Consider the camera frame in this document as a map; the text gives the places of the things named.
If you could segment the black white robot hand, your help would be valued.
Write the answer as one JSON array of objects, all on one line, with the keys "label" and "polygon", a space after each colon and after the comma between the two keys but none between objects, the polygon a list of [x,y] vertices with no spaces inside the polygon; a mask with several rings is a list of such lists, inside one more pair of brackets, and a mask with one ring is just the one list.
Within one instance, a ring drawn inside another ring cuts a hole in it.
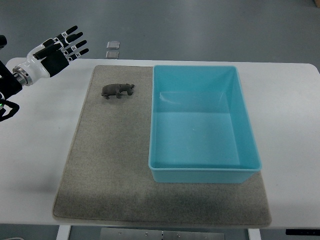
[{"label": "black white robot hand", "polygon": [[89,49],[81,49],[86,40],[74,43],[83,35],[82,32],[75,33],[77,29],[76,25],[72,26],[32,49],[26,60],[13,68],[13,76],[22,86],[31,86],[39,79],[57,75],[72,61],[86,54]]}]

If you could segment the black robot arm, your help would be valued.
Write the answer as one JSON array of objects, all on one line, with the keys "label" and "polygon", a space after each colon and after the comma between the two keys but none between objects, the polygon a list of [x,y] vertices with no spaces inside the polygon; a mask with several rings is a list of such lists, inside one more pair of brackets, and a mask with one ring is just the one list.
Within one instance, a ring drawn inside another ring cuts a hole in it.
[{"label": "black robot arm", "polygon": [[11,96],[22,90],[22,85],[0,62],[0,121],[13,117],[20,109],[17,103],[8,100]]}]

